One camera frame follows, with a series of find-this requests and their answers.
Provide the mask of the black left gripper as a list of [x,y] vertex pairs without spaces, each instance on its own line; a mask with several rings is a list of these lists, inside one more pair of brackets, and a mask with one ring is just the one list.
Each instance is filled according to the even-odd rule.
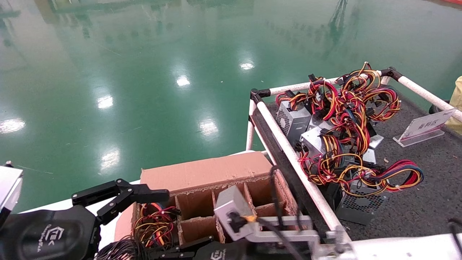
[[1,226],[2,260],[92,260],[101,227],[83,206],[11,214]]

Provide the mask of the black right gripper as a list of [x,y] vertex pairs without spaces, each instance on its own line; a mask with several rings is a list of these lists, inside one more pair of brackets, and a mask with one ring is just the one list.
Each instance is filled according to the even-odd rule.
[[254,260],[249,252],[249,242],[238,240],[231,243],[214,241],[214,236],[206,236],[186,242],[176,250],[148,251],[149,260]]

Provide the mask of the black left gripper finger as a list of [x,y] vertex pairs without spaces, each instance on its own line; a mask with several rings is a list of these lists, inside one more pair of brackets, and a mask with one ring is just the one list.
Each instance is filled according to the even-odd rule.
[[164,203],[169,198],[170,192],[167,189],[152,190],[147,184],[130,184],[123,179],[117,179],[78,191],[71,196],[71,201],[73,206],[87,207],[111,199],[97,211],[99,224],[107,225],[133,203]]

